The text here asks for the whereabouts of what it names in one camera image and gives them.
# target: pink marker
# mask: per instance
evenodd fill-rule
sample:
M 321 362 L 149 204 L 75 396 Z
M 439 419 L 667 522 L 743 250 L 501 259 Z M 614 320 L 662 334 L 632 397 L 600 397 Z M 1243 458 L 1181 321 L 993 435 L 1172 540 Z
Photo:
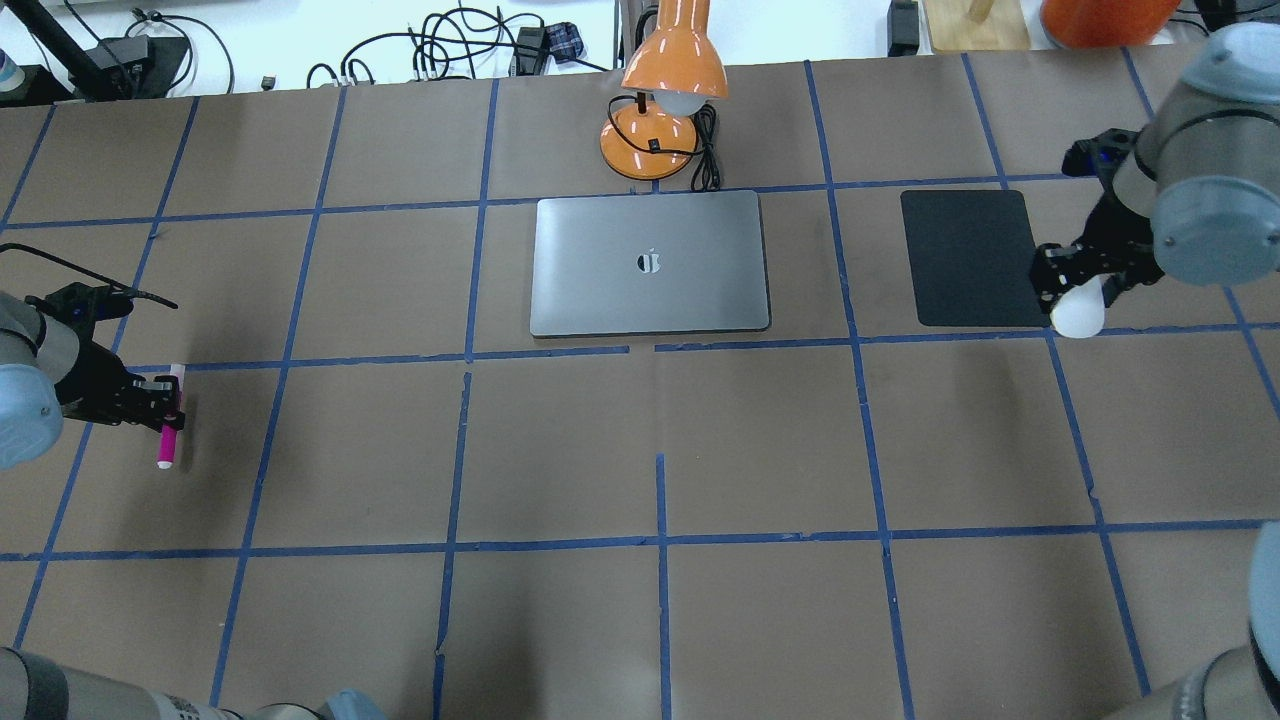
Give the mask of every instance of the pink marker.
M 178 407 L 182 407 L 182 388 L 187 384 L 187 366 L 169 365 L 169 374 L 178 378 Z M 161 470 L 173 468 L 178 454 L 178 430 L 169 425 L 160 428 L 160 450 L 156 452 L 156 466 Z

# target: desk lamp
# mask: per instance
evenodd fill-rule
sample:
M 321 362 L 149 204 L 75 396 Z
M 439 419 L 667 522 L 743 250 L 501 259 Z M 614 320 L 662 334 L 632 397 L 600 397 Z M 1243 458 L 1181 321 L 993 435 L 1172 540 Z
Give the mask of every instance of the desk lamp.
M 600 132 L 604 160 L 618 173 L 653 181 L 678 172 L 698 143 L 689 115 L 712 97 L 728 97 L 724 65 L 707 37 L 709 12 L 710 0 L 659 3 L 657 28 L 622 76 L 636 101 L 617 111 L 611 105 Z

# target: laptop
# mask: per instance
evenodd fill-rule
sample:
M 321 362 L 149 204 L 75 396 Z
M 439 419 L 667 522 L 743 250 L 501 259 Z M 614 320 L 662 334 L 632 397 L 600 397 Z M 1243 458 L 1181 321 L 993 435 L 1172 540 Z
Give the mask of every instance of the laptop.
M 538 202 L 534 337 L 768 327 L 755 192 Z

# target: lamp base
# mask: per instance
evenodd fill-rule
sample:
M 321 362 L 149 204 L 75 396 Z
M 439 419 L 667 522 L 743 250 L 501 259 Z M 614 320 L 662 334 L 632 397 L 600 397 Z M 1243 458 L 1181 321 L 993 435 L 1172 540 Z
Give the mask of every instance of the lamp base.
M 614 123 L 626 133 L 626 140 L 613 128 Z M 698 132 L 689 118 L 668 115 L 652 102 L 644 113 L 640 111 L 639 104 L 627 105 L 613 113 L 613 122 L 604 123 L 604 129 L 600 131 L 600 152 L 604 155 L 604 161 L 621 176 L 654 181 L 678 173 L 689 164 L 689 155 L 645 152 L 631 147 L 627 140 L 640 147 L 652 147 L 657 141 L 658 147 L 663 150 L 692 152 L 698 145 Z

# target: black pad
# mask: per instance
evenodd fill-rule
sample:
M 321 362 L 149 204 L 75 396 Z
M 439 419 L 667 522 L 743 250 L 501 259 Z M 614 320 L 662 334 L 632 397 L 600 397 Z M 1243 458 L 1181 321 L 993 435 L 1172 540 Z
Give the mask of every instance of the black pad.
M 1048 327 L 1028 278 L 1036 241 L 1015 190 L 902 192 L 915 314 L 936 327 Z

